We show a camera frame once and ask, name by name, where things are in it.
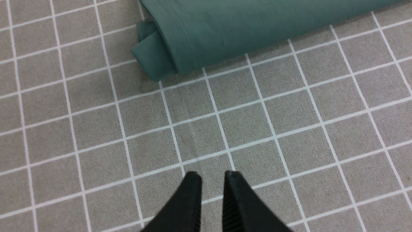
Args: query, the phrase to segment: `grid square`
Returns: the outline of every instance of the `grid square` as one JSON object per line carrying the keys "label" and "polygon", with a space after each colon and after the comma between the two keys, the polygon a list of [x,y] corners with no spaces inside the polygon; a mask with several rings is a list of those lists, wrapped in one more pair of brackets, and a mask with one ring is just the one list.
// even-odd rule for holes
{"label": "grid square", "polygon": [[305,86],[292,56],[254,66],[253,71],[263,97]]}
{"label": "grid square", "polygon": [[319,123],[306,90],[265,102],[276,134]]}
{"label": "grid square", "polygon": [[359,206],[359,213],[367,231],[403,232],[412,228],[412,213],[403,194]]}
{"label": "grid square", "polygon": [[0,31],[0,60],[13,58],[10,30]]}
{"label": "grid square", "polygon": [[205,81],[166,90],[164,95],[173,123],[214,112]]}
{"label": "grid square", "polygon": [[180,75],[176,74],[171,77],[162,80],[163,88],[174,86],[180,83],[188,82],[190,80],[196,80],[203,77],[203,71],[201,69],[197,69],[189,74]]}
{"label": "grid square", "polygon": [[298,51],[318,44],[327,43],[334,39],[335,37],[331,29],[329,27],[324,27],[292,39],[292,44],[294,49]]}
{"label": "grid square", "polygon": [[223,194],[225,171],[232,170],[227,154],[190,163],[185,171],[195,171],[202,177],[202,200]]}
{"label": "grid square", "polygon": [[94,7],[56,17],[61,44],[100,34]]}
{"label": "grid square", "polygon": [[142,135],[127,143],[134,175],[179,163],[170,129]]}
{"label": "grid square", "polygon": [[285,55],[290,52],[292,52],[292,50],[290,49],[289,43],[284,41],[256,52],[249,53],[249,60],[253,64],[273,57]]}
{"label": "grid square", "polygon": [[376,29],[377,26],[373,20],[372,14],[367,13],[335,24],[333,25],[333,28],[337,36],[343,38]]}
{"label": "grid square", "polygon": [[294,178],[293,183],[306,217],[351,204],[337,167]]}
{"label": "grid square", "polygon": [[126,136],[169,124],[160,93],[123,102],[119,104],[119,107]]}
{"label": "grid square", "polygon": [[384,34],[396,59],[412,56],[412,22],[385,29]]}
{"label": "grid square", "polygon": [[107,70],[75,78],[67,82],[72,112],[114,102]]}
{"label": "grid square", "polygon": [[2,74],[2,84],[0,85],[0,96],[17,92],[16,73],[14,72],[14,62],[0,64]]}
{"label": "grid square", "polygon": [[52,14],[48,0],[10,1],[10,11],[13,24],[20,24],[34,19],[47,17]]}
{"label": "grid square", "polygon": [[309,85],[349,74],[335,43],[299,53],[297,57]]}
{"label": "grid square", "polygon": [[57,50],[19,59],[17,66],[20,87],[23,90],[61,80],[62,78]]}
{"label": "grid square", "polygon": [[86,200],[93,231],[139,220],[131,182],[89,193]]}
{"label": "grid square", "polygon": [[31,175],[37,204],[81,191],[75,156],[34,166]]}
{"label": "grid square", "polygon": [[139,232],[141,230],[140,224],[132,225],[120,230],[116,230],[116,232]]}
{"label": "grid square", "polygon": [[326,130],[339,160],[382,148],[367,114],[328,124]]}
{"label": "grid square", "polygon": [[324,121],[365,109],[352,78],[345,78],[311,88]]}
{"label": "grid square", "polygon": [[272,136],[260,103],[222,113],[220,120],[229,147]]}
{"label": "grid square", "polygon": [[305,227],[305,225],[302,223],[302,224],[298,224],[298,225],[294,225],[294,226],[291,226],[291,227],[289,227],[290,229],[292,229],[294,232],[306,232],[307,230],[306,230],[306,227]]}
{"label": "grid square", "polygon": [[412,144],[389,150],[393,165],[405,187],[412,186]]}
{"label": "grid square", "polygon": [[63,83],[25,92],[21,100],[26,125],[68,114]]}
{"label": "grid square", "polygon": [[27,169],[0,176],[0,214],[31,206]]}
{"label": "grid square", "polygon": [[54,11],[56,14],[92,4],[93,0],[53,0]]}
{"label": "grid square", "polygon": [[73,116],[73,126],[79,149],[96,146],[122,137],[116,106]]}
{"label": "grid square", "polygon": [[130,52],[130,49],[136,46],[137,41],[136,28],[105,35],[104,42],[106,44],[109,63],[114,65],[120,62],[134,60],[135,57]]}
{"label": "grid square", "polygon": [[2,232],[33,232],[33,213],[28,211],[0,219],[0,228]]}
{"label": "grid square", "polygon": [[97,6],[103,32],[121,29],[141,21],[138,2],[118,0]]}
{"label": "grid square", "polygon": [[279,145],[291,174],[335,162],[321,127],[282,137]]}
{"label": "grid square", "polygon": [[375,11],[375,16],[381,26],[387,26],[400,21],[412,19],[412,3],[401,2]]}
{"label": "grid square", "polygon": [[412,139],[412,101],[373,111],[372,116],[386,146]]}
{"label": "grid square", "polygon": [[242,69],[209,80],[218,110],[235,107],[259,99],[249,69]]}
{"label": "grid square", "polygon": [[0,136],[1,157],[0,172],[26,165],[23,133],[21,131]]}
{"label": "grid square", "polygon": [[178,125],[174,130],[183,161],[225,149],[216,116]]}
{"label": "grid square", "polygon": [[396,65],[359,74],[356,80],[369,107],[410,97]]}
{"label": "grid square", "polygon": [[254,191],[284,223],[287,224],[302,219],[289,181],[282,181]]}
{"label": "grid square", "polygon": [[180,168],[145,176],[136,180],[143,218],[154,216],[170,199],[182,181]]}
{"label": "grid square", "polygon": [[342,164],[342,170],[356,202],[400,189],[383,152]]}
{"label": "grid square", "polygon": [[79,159],[85,189],[130,177],[122,142],[80,153]]}
{"label": "grid square", "polygon": [[63,47],[61,56],[66,77],[106,66],[100,38]]}
{"label": "grid square", "polygon": [[0,1],[0,28],[9,26],[9,11],[7,1]]}
{"label": "grid square", "polygon": [[39,231],[87,232],[81,196],[37,209]]}
{"label": "grid square", "polygon": [[412,87],[412,60],[399,63],[399,65],[402,69],[403,74],[405,75],[406,81],[408,82],[409,86]]}
{"label": "grid square", "polygon": [[26,137],[31,163],[74,152],[68,118],[28,128]]}
{"label": "grid square", "polygon": [[12,96],[0,99],[0,132],[21,127],[19,97]]}
{"label": "grid square", "polygon": [[234,166],[250,186],[286,176],[274,141],[268,141],[231,153]]}
{"label": "grid square", "polygon": [[353,72],[392,61],[380,32],[344,40],[341,45]]}
{"label": "grid square", "polygon": [[13,34],[17,56],[57,46],[52,19],[16,27]]}
{"label": "grid square", "polygon": [[222,231],[223,200],[217,200],[201,207],[201,232]]}
{"label": "grid square", "polygon": [[138,63],[125,64],[112,69],[118,99],[153,92],[159,84],[149,80]]}
{"label": "grid square", "polygon": [[326,217],[309,221],[311,231],[362,232],[354,209],[348,209]]}
{"label": "grid square", "polygon": [[240,68],[245,65],[248,65],[248,63],[246,62],[246,57],[244,55],[241,55],[239,57],[228,59],[218,64],[206,67],[205,71],[207,75],[210,76],[210,75],[221,73],[221,72],[228,71],[231,69]]}

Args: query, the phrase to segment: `gray surface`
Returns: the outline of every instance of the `gray surface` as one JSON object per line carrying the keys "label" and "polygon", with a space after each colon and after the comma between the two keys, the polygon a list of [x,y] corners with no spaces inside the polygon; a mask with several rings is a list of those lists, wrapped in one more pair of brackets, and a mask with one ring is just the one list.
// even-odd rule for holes
{"label": "gray surface", "polygon": [[410,231],[412,3],[161,83],[143,16],[0,0],[0,231],[138,231],[196,170],[216,232],[231,169],[295,232]]}

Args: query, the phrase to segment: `folded fabric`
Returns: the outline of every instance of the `folded fabric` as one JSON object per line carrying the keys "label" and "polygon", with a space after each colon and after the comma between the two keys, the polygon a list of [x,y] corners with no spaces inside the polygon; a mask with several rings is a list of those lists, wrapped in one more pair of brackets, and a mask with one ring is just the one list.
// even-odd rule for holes
{"label": "folded fabric", "polygon": [[402,0],[140,0],[131,52],[159,81],[283,42]]}

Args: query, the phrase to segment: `fabric fold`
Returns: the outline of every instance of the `fabric fold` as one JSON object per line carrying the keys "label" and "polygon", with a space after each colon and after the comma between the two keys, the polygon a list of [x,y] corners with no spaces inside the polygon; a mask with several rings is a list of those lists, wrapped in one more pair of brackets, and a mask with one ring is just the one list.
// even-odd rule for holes
{"label": "fabric fold", "polygon": [[254,52],[403,0],[140,0],[131,51],[153,81]]}

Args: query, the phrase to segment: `rolled fabric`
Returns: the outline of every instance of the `rolled fabric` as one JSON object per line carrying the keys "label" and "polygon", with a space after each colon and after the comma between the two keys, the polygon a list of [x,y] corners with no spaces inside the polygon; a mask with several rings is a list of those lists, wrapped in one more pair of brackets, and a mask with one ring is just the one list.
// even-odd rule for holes
{"label": "rolled fabric", "polygon": [[131,52],[149,79],[187,74],[404,0],[140,0]]}

